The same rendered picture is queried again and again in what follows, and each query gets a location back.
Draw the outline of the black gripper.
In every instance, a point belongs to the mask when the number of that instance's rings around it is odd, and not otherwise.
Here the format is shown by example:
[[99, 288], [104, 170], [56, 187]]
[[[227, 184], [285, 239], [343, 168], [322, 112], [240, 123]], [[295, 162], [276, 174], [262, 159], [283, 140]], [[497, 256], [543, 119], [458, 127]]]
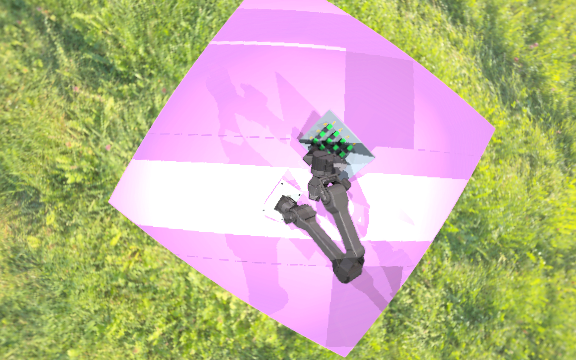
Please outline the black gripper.
[[[312, 157], [313, 157], [313, 152], [315, 151], [320, 151], [316, 146], [314, 146], [312, 149], [310, 149], [304, 156], [303, 156], [303, 160], [306, 162], [306, 164], [308, 166], [311, 166], [312, 164]], [[346, 191], [348, 191], [352, 184], [346, 179], [343, 178], [341, 180], [342, 185], [345, 187]]]

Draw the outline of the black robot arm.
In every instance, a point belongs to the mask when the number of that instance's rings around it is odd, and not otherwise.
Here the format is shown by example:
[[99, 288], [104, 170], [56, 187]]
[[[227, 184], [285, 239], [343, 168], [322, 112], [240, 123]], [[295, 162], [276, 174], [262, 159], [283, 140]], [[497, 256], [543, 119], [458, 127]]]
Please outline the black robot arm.
[[[346, 253], [317, 223], [317, 212], [308, 204], [297, 205], [291, 197], [281, 196], [274, 210], [282, 215], [286, 225], [294, 224], [297, 228], [306, 230], [314, 243], [330, 259], [333, 273], [341, 283], [348, 284], [361, 275], [364, 265], [365, 247], [359, 240], [359, 235], [349, 212], [349, 199], [345, 187], [338, 175], [347, 166], [346, 161], [335, 153], [327, 151], [313, 152], [311, 174], [309, 180], [308, 199], [319, 202], [321, 199], [326, 211], [333, 217]], [[334, 185], [328, 186], [329, 183]]]

